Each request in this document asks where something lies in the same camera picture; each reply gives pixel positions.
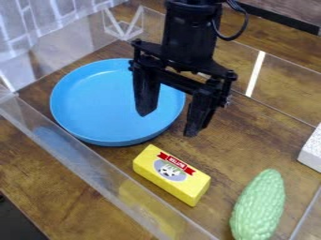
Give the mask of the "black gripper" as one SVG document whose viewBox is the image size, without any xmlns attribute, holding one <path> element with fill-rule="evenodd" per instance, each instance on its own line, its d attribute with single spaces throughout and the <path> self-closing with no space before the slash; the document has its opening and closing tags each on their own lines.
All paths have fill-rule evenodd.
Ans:
<svg viewBox="0 0 321 240">
<path fill-rule="evenodd" d="M 131 42 L 135 109 L 140 116 L 156 109 L 163 84 L 191 94 L 185 137 L 207 127 L 215 108 L 227 104 L 236 80 L 234 71 L 212 60 L 216 40 L 238 38 L 219 32 L 223 6 L 238 9 L 235 0 L 165 0 L 161 42 Z"/>
</svg>

